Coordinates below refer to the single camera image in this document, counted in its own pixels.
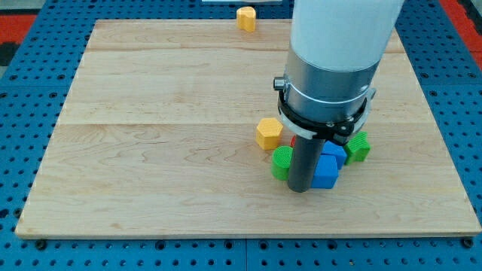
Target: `green block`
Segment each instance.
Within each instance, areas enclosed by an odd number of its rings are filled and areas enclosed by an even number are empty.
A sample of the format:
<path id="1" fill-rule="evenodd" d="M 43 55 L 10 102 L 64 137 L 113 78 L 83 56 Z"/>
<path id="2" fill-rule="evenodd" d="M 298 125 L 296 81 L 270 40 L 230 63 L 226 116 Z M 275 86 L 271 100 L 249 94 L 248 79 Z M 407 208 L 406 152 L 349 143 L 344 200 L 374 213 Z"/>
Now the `green block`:
<path id="1" fill-rule="evenodd" d="M 289 146 L 281 146 L 274 150 L 273 159 L 271 161 L 271 173 L 274 178 L 277 178 L 280 181 L 288 180 L 292 154 L 293 148 Z"/>
<path id="2" fill-rule="evenodd" d="M 355 161 L 365 161 L 371 148 L 370 143 L 368 143 L 368 133 L 359 132 L 348 144 L 343 146 L 343 148 L 347 155 L 345 165 L 349 165 Z"/>

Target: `blue pegboard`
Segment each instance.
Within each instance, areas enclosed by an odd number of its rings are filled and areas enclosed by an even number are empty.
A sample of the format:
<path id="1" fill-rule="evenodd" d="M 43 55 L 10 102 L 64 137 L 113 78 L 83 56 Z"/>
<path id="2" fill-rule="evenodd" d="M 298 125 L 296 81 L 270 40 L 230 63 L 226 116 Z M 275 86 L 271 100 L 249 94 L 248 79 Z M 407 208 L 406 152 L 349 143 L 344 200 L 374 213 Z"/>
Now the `blue pegboard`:
<path id="1" fill-rule="evenodd" d="M 0 80 L 0 269 L 482 269 L 482 238 L 23 241 L 13 231 L 97 19 L 234 18 L 200 0 L 48 0 Z M 293 1 L 256 7 L 288 18 Z M 482 218 L 482 76 L 437 1 L 407 0 L 397 30 Z"/>

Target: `wood grain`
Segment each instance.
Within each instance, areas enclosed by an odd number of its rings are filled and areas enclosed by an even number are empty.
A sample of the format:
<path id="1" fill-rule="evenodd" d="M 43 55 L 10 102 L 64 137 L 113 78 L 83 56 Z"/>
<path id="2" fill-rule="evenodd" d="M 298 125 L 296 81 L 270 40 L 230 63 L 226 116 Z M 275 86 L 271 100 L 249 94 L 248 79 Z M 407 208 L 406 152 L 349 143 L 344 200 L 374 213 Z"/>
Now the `wood grain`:
<path id="1" fill-rule="evenodd" d="M 333 190 L 270 174 L 288 20 L 100 20 L 17 225 L 25 239 L 471 236 L 477 218 L 394 33 L 368 161 Z M 292 134 L 283 132 L 282 144 Z"/>

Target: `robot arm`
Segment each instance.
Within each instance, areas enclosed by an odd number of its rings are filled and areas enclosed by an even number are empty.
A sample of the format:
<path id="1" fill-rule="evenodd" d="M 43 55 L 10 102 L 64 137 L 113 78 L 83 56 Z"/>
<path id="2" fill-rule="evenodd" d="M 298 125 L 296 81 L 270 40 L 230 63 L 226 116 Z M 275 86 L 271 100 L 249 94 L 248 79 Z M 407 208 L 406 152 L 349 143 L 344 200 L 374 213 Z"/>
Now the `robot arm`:
<path id="1" fill-rule="evenodd" d="M 404 0 L 297 0 L 283 77 L 282 121 L 297 134 L 288 186 L 311 186 L 326 140 L 346 144 L 368 118 L 371 80 Z"/>

